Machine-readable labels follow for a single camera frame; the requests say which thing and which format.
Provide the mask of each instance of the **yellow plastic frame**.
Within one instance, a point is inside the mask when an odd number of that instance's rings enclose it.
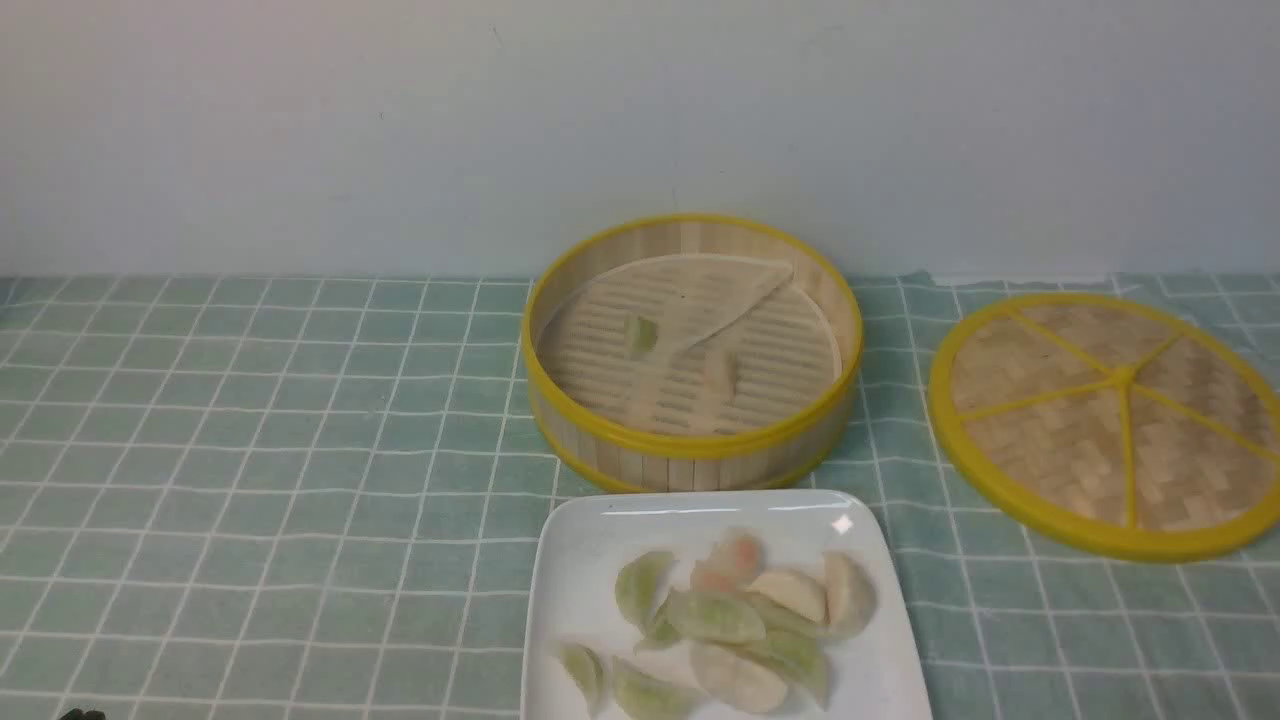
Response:
[[[534,348],[532,342],[532,318],[530,309],[538,302],[543,293],[547,279],[556,274],[566,263],[571,261],[579,254],[586,251],[593,245],[602,242],[612,236],[630,232],[636,228],[643,228],[654,224],[675,223],[675,222],[707,222],[707,223],[723,223],[737,225],[742,228],[751,229],[760,234],[769,236],[774,240],[785,242],[796,250],[808,255],[814,263],[818,264],[838,283],[838,290],[844,299],[849,302],[854,313],[854,319],[858,324],[858,333],[854,338],[852,348],[852,363],[846,364],[842,369],[840,378],[827,388],[823,395],[815,400],[810,406],[805,407],[803,411],[782,420],[774,423],[765,428],[758,430],[751,430],[749,433],[740,433],[728,437],[681,437],[681,436],[662,436],[657,433],[646,433],[643,430],[636,430],[628,428],[620,423],[614,423],[607,418],[602,418],[595,413],[591,413],[586,407],[579,405],[573,398],[571,398],[564,391],[557,386],[547,370],[543,368],[541,363],[538,360],[538,352]],[[804,242],[791,237],[790,234],[764,225],[751,220],[745,220],[741,218],[733,218],[728,215],[716,215],[705,213],[677,213],[671,215],[655,215],[650,218],[641,218],[630,223],[616,225],[602,231],[571,247],[563,255],[561,255],[554,264],[543,277],[539,278],[538,283],[534,286],[532,292],[529,296],[529,302],[525,305],[524,318],[520,324],[520,352],[525,359],[525,366],[529,372],[529,392],[530,396],[536,400],[535,392],[540,393],[543,398],[550,402],[556,410],[558,410],[566,419],[571,423],[582,428],[584,430],[593,433],[604,438],[605,441],[625,447],[627,450],[634,450],[636,452],[644,452],[648,455],[654,455],[658,457],[669,457],[677,460],[700,460],[700,459],[718,459],[728,457],[733,455],[744,455],[748,452],[755,452],[768,447],[773,447],[787,442],[788,439],[804,433],[819,420],[826,418],[836,406],[849,395],[849,389],[852,386],[854,377],[858,373],[858,368],[861,364],[863,357],[863,327],[861,327],[861,311],[858,307],[858,300],[854,299],[854,291],[845,282],[844,275],[836,269],[826,258],[822,256],[817,250],[809,247]],[[623,483],[614,478],[604,475],[599,470],[588,468],[579,461],[577,457],[564,451],[558,442],[553,438],[552,433],[548,432],[545,420],[538,411],[538,402],[530,404],[534,409],[534,421],[538,423],[538,428],[541,430],[543,436],[547,438],[552,450],[564,460],[571,468],[573,468],[579,474],[600,486],[609,492],[649,492],[646,488],[632,486],[630,483]],[[842,411],[846,416],[849,411]],[[809,470],[818,465],[823,457],[831,452],[831,448],[840,442],[840,436],[828,447],[819,452],[813,462],[805,466],[787,473],[786,475],[772,480],[768,487],[786,487],[797,482]]]
[[[1012,316],[1015,319],[1025,320],[1025,318],[1019,313],[1023,307],[1053,304],[1101,305],[1105,307],[1134,313],[1169,325],[1175,331],[1175,336],[1158,347],[1157,352],[1167,347],[1167,345],[1178,337],[1188,337],[1204,345],[1244,378],[1249,388],[1253,389],[1253,392],[1256,392],[1262,400],[1266,411],[1275,420],[1275,427],[1280,427],[1280,398],[1276,397],[1276,393],[1271,389],[1262,375],[1260,375],[1235,352],[1215,340],[1212,336],[1172,315],[1147,307],[1146,305],[1101,295],[1042,293],[1012,297],[983,307],[961,320],[938,347],[938,352],[933,360],[933,368],[929,374],[929,415],[933,420],[938,442],[946,450],[947,455],[951,456],[955,466],[975,488],[978,488],[979,492],[987,496],[992,503],[1004,511],[1025,523],[1028,527],[1044,533],[1046,536],[1091,552],[1146,562],[1184,562],[1230,552],[1257,538],[1271,528],[1277,520],[1280,520],[1280,456],[1276,456],[1266,448],[1260,448],[1257,446],[1249,447],[1252,443],[1247,445],[1248,450],[1254,454],[1262,454],[1276,462],[1277,477],[1270,492],[1267,492],[1267,495],[1263,496],[1263,498],[1252,509],[1228,523],[1213,528],[1178,533],[1152,532],[1137,527],[1121,528],[1075,515],[1041,498],[1033,491],[1016,483],[998,466],[996,466],[995,462],[988,460],[986,454],[983,454],[977,445],[974,445],[968,432],[965,432],[964,418],[956,411],[955,404],[951,401],[951,366],[955,361],[956,354],[961,347],[964,347],[965,342],[969,341],[974,332],[991,320],[998,316]],[[1071,395],[1073,392],[1092,392],[1105,387],[1114,387],[1121,389],[1123,392],[1129,392],[1132,389],[1144,393],[1148,392],[1143,391],[1140,386],[1133,383],[1133,375],[1138,369],[1140,369],[1142,364],[1153,359],[1156,352],[1148,355],[1148,357],[1137,366],[1107,368],[1105,364],[1062,340],[1060,336],[1051,333],[1041,325],[1034,327],[1038,328],[1037,332],[1046,334],[1055,343],[1082,357],[1100,370],[1106,372],[1110,378],[1101,383],[1089,383],[1076,388],[1070,388],[1070,391],[1044,393],[1042,396],[1037,396],[1038,400],[1036,401],[1061,397]],[[1005,409],[1010,409],[1011,406],[1028,404],[1030,402],[1021,401],[1004,404],[1004,406]],[[1123,424],[1125,428],[1125,473],[1129,478],[1129,497],[1133,500],[1135,486],[1133,480],[1133,445],[1130,437],[1132,428],[1128,421],[1128,401],[1121,402]],[[1199,421],[1212,432],[1233,437],[1236,441],[1242,439],[1221,424],[1215,423],[1208,418],[1199,416],[1189,409],[1181,407],[1180,405],[1174,409]],[[1130,502],[1129,507],[1130,524],[1133,524],[1132,512],[1134,511],[1135,505]]]

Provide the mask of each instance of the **white wall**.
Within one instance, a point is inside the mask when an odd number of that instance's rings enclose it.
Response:
[[[0,0],[0,270],[1280,266],[1277,0]]]

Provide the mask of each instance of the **white plate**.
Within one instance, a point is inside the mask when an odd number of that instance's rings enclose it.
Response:
[[[635,628],[618,614],[613,582],[618,570],[648,550],[676,553],[671,580],[686,585],[694,560],[707,556],[727,528],[753,530],[765,562],[806,569],[822,577],[824,550],[841,550],[863,564],[876,584],[878,607],[858,637],[826,647],[832,666],[831,706],[819,710],[794,691],[774,715],[786,717],[883,717],[931,720],[920,657],[884,536],[870,510],[831,491],[748,491],[668,495],[611,495],[566,502],[543,528],[534,561],[525,635],[524,720],[586,720],[582,696],[556,659],[559,642],[581,642],[605,662],[613,655],[641,669],[692,685],[687,644],[635,655]],[[612,702],[600,720],[627,720]],[[705,702],[698,720],[744,717],[726,705]]]

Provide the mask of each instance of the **raw dumpling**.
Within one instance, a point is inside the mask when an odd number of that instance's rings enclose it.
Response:
[[[860,565],[842,552],[822,553],[827,574],[827,633],[850,638],[863,632],[876,612],[876,588]]]
[[[582,691],[588,715],[594,716],[604,693],[604,667],[600,666],[600,659],[585,646],[564,643],[561,646],[559,660],[577,689]]]
[[[649,621],[649,609],[653,596],[658,592],[658,582],[676,556],[664,550],[654,550],[627,562],[613,583],[613,598],[618,611],[627,623],[644,628]]]
[[[690,688],[646,675],[614,657],[613,701],[631,720],[684,720],[692,712],[698,696]]]
[[[732,529],[712,548],[707,565],[728,578],[735,585],[745,585],[760,574],[760,541],[746,530]]]
[[[658,323],[644,315],[627,315],[622,323],[622,334],[627,341],[627,357],[635,360],[658,343]]]
[[[667,619],[681,637],[730,644],[764,639],[764,621],[745,600],[713,592],[672,592]]]
[[[777,628],[780,630],[797,633],[808,638],[820,637],[826,632],[826,628],[822,625],[796,615],[760,593],[746,593],[745,597],[746,601],[751,603],[751,607],[754,607],[760,615],[760,620],[764,620],[764,626],[768,629]]]
[[[787,630],[769,630],[763,641],[749,643],[742,650],[804,688],[819,706],[827,707],[831,669],[817,641]]]
[[[667,650],[680,642],[680,633],[667,619],[671,611],[671,594],[662,601],[653,618],[644,626],[644,639],[636,643],[636,652],[641,650]]]
[[[827,593],[809,575],[799,570],[765,570],[746,589],[758,592],[805,620],[827,621]]]
[[[787,700],[787,683],[764,665],[714,644],[694,644],[689,664],[698,684],[742,712],[764,715]]]
[[[728,575],[716,570],[701,560],[694,562],[694,570],[689,574],[689,589],[700,592],[735,592],[737,583]]]

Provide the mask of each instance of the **bamboo steamer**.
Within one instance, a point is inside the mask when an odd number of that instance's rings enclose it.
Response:
[[[635,316],[658,328],[639,357],[626,340]],[[600,487],[781,487],[840,439],[861,322],[849,284],[800,241],[735,218],[667,215],[557,260],[525,307],[521,354],[548,443]],[[707,382],[708,354],[732,359],[728,395]]]
[[[1280,398],[1212,336],[1135,302],[979,310],[938,348],[929,411],[970,483],[1084,550],[1181,562],[1280,520]]]

